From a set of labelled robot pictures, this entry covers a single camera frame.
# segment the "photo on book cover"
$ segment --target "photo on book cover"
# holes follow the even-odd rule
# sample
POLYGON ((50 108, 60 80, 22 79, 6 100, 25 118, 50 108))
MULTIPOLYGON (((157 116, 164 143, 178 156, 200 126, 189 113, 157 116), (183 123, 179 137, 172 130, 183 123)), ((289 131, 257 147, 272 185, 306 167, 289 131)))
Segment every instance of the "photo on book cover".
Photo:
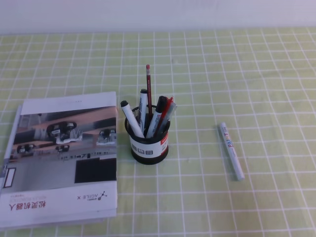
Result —
POLYGON ((116 180, 117 109, 21 115, 2 194, 116 180))

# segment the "label on pen holder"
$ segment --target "label on pen holder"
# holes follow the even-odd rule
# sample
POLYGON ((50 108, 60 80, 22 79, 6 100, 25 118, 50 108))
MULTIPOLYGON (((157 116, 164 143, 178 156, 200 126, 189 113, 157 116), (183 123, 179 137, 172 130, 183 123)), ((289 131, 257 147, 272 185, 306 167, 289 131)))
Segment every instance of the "label on pen holder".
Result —
POLYGON ((133 151, 140 157, 143 158, 156 158, 161 156, 168 146, 168 133, 165 137, 156 143, 153 144, 142 144, 136 142, 129 136, 130 144, 132 146, 133 151))

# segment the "red pen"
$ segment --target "red pen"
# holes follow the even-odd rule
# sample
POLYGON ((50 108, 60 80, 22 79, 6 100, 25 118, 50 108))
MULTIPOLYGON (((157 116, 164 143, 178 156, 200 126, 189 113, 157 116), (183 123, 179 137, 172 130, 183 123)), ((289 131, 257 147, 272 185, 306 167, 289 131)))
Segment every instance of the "red pen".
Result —
POLYGON ((168 112, 168 110, 169 110, 170 105, 171 105, 172 102, 173 102, 173 97, 171 97, 171 98, 168 99, 168 101, 167 101, 166 107, 164 108, 164 110, 163 110, 163 112, 162 112, 162 114, 161 114, 160 121, 159 121, 159 123, 158 123, 155 136, 156 136, 157 131, 158 131, 158 129, 159 129, 159 127, 160 127, 160 125, 161 125, 161 123, 162 123, 162 121, 163 121, 163 118, 165 117, 166 113, 168 112))
POLYGON ((147 98, 148 98, 148 115, 149 115, 149 121, 153 117, 153 111, 152 111, 152 86, 150 82, 150 66, 149 64, 146 65, 146 76, 147 76, 147 98))

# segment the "book spine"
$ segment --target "book spine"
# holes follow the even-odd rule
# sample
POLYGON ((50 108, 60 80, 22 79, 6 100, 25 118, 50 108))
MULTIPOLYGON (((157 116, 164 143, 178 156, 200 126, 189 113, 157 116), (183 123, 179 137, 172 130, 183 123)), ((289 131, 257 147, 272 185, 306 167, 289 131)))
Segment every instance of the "book spine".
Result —
POLYGON ((6 146, 3 167, 2 167, 2 169, 0 169, 0 193, 1 193, 1 190, 4 186, 4 181, 5 181, 5 177, 6 177, 6 165, 8 164, 10 156, 11 156, 13 142, 14 142, 16 131, 18 129, 21 111, 22 111, 22 106, 19 105, 18 109, 16 111, 16 114, 15 114, 11 134, 10 134, 9 141, 8 141, 8 145, 6 146))

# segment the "paint marker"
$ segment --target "paint marker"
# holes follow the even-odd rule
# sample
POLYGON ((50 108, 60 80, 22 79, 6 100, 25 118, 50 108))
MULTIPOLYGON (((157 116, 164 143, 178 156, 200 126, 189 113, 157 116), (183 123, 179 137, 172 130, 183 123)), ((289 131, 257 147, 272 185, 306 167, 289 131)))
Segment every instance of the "paint marker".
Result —
POLYGON ((221 127, 223 139, 224 139, 225 144, 226 144, 226 148, 228 150, 229 157, 233 163, 233 167, 234 167, 235 173, 237 175, 237 179, 238 179, 238 181, 241 181, 241 180, 245 179, 245 175, 243 174, 243 171, 241 169, 238 157, 236 155, 235 148, 233 146, 233 143, 232 143, 231 138, 229 136, 228 130, 226 128, 226 124, 223 122, 223 123, 221 123, 220 127, 221 127))
POLYGON ((164 96, 160 96, 158 99, 157 106, 156 106, 156 111, 154 112, 154 115, 153 115, 153 119, 150 122, 146 138, 151 138, 155 134, 158 123, 160 121, 162 111, 164 110, 166 104, 167 104, 167 98, 164 96))
POLYGON ((167 122, 172 118, 176 109, 177 109, 177 105, 174 102, 171 102, 171 104, 169 105, 169 109, 168 109, 167 113, 165 114, 164 118, 162 119, 160 127, 156 131, 156 134, 160 134, 163 132, 164 128, 166 127, 167 122))
POLYGON ((138 108, 138 124, 139 124, 140 130, 142 130, 143 134, 144 134, 144 130, 145 130, 146 105, 147 105, 147 90, 141 89, 139 108, 138 108))
POLYGON ((136 118, 135 118, 132 110, 130 109, 130 105, 128 104, 128 102, 126 100, 123 100, 120 103, 120 106, 121 106, 128 122, 129 122, 129 126, 132 128, 135 136, 145 138, 143 133, 142 133, 142 130, 140 129, 140 127, 136 121, 136 118))

